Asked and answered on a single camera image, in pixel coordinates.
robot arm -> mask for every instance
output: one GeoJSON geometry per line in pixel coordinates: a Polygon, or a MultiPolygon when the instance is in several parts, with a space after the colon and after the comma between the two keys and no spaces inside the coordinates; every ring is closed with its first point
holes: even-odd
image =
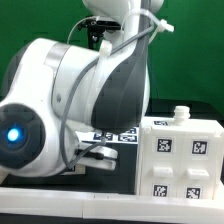
{"type": "MultiPolygon", "coordinates": [[[[122,24],[129,11],[158,8],[163,1],[83,2],[95,15],[122,24]]],[[[19,176],[55,175],[66,168],[61,137],[72,161],[80,147],[75,131],[118,134],[139,124],[149,99],[149,34],[124,48],[117,46],[149,26],[146,16],[127,17],[124,30],[105,35],[110,42],[104,41],[99,52],[45,39],[22,49],[19,63],[9,66],[13,81],[0,103],[0,165],[19,176]]],[[[95,152],[113,160],[117,156],[106,147],[95,152]]],[[[114,169],[114,163],[91,164],[114,169]]]]}

